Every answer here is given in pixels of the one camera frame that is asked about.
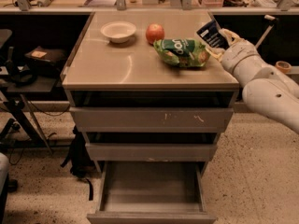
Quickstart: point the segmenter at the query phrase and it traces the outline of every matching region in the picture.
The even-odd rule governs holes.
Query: black backpack
[[[67,156],[64,162],[61,164],[61,167],[65,167],[69,161],[72,162],[72,167],[70,173],[75,175],[78,178],[84,178],[85,175],[94,170],[94,162],[90,159],[88,152],[85,147],[85,140],[83,134],[77,130],[77,127],[74,127],[73,133],[75,138],[73,139]],[[90,186],[90,197],[89,200],[93,199],[93,185],[91,181],[87,178],[84,178]]]

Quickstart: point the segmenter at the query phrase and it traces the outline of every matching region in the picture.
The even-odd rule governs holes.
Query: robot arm
[[[221,63],[244,88],[243,100],[249,109],[299,133],[297,83],[266,63],[246,40],[228,48],[223,53]]]

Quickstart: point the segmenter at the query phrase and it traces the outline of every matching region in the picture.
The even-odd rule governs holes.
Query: floor
[[[36,115],[46,135],[72,135],[69,113]],[[0,113],[0,128],[8,117]],[[206,209],[217,217],[215,223],[297,224],[298,144],[296,133],[273,120],[234,113],[202,180]],[[8,194],[4,224],[89,223],[86,215],[96,209],[101,182],[97,173],[88,175],[94,186],[94,199],[88,201],[87,183],[69,173],[70,164],[60,167],[65,148],[54,149],[52,155],[43,148],[15,149],[7,155],[10,176],[19,188]]]

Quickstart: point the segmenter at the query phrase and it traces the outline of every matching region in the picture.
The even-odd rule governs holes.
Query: green chip bag
[[[203,67],[209,58],[206,46],[196,40],[165,39],[153,46],[165,63],[178,67]]]

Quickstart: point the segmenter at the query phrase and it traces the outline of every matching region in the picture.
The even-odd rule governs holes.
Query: cabinet
[[[134,37],[108,43],[100,27],[135,24]],[[201,176],[217,150],[238,94],[237,81],[210,58],[202,69],[161,61],[144,36],[159,22],[166,38],[196,38],[205,11],[101,10],[93,14],[63,86],[70,112],[101,174],[91,223],[213,223]]]

